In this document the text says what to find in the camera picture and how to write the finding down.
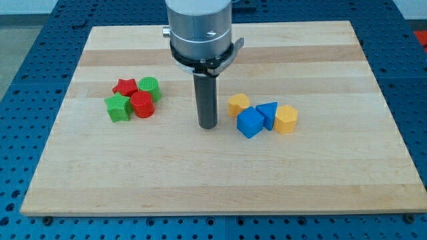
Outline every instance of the red star-shaped block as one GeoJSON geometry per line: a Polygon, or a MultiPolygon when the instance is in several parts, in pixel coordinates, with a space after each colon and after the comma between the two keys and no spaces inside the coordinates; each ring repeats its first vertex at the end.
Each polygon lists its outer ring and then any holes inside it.
{"type": "Polygon", "coordinates": [[[113,93],[115,94],[117,92],[126,97],[131,97],[132,94],[138,92],[135,79],[119,79],[119,83],[113,88],[113,93]]]}

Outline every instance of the blue triangular prism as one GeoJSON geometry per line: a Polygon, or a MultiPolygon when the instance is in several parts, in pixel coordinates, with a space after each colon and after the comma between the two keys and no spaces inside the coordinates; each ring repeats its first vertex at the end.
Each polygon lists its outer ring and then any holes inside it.
{"type": "Polygon", "coordinates": [[[256,106],[256,110],[264,116],[264,127],[270,131],[273,129],[274,117],[276,116],[277,108],[278,102],[265,103],[256,106]]]}

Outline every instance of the blue perforated table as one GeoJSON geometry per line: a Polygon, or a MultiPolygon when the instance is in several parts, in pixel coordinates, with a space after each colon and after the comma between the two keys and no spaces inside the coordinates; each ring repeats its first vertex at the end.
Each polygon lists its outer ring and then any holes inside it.
{"type": "MultiPolygon", "coordinates": [[[[424,182],[427,62],[389,0],[258,0],[235,23],[350,20],[424,182]]],[[[0,103],[0,239],[427,239],[427,215],[27,218],[19,213],[92,26],[167,23],[163,1],[63,1],[0,103]]]]}

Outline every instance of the black cylindrical shaft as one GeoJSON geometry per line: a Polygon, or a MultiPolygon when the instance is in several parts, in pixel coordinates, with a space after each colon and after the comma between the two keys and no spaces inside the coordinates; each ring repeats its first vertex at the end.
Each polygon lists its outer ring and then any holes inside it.
{"type": "Polygon", "coordinates": [[[204,129],[211,129],[218,123],[216,78],[197,75],[193,75],[193,78],[199,125],[204,129]]]}

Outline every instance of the plastic block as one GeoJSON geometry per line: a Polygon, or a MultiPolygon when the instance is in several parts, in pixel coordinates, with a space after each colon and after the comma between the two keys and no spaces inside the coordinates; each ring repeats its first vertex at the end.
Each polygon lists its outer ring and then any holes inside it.
{"type": "Polygon", "coordinates": [[[131,104],[138,117],[146,118],[154,113],[153,99],[147,91],[134,93],[131,97],[131,104]]]}
{"type": "Polygon", "coordinates": [[[140,91],[149,92],[154,103],[159,101],[161,98],[159,83],[155,77],[144,77],[143,79],[139,80],[138,89],[140,91]]]}
{"type": "Polygon", "coordinates": [[[123,96],[131,97],[132,94],[138,91],[135,79],[119,79],[119,83],[113,88],[113,93],[119,92],[123,96]]]}
{"type": "Polygon", "coordinates": [[[117,121],[129,121],[133,112],[130,97],[116,93],[113,97],[106,98],[107,112],[113,123],[117,121]]]}
{"type": "Polygon", "coordinates": [[[274,129],[279,133],[291,133],[294,131],[298,111],[290,105],[280,106],[276,111],[274,129]]]}
{"type": "Polygon", "coordinates": [[[264,117],[254,107],[248,107],[238,115],[238,129],[250,139],[262,130],[264,117]]]}
{"type": "Polygon", "coordinates": [[[274,118],[276,117],[276,109],[278,103],[266,103],[256,106],[256,110],[264,116],[264,127],[271,131],[273,129],[274,118]]]}
{"type": "Polygon", "coordinates": [[[228,99],[228,115],[237,117],[239,113],[251,105],[249,97],[243,93],[233,95],[228,99]]]}

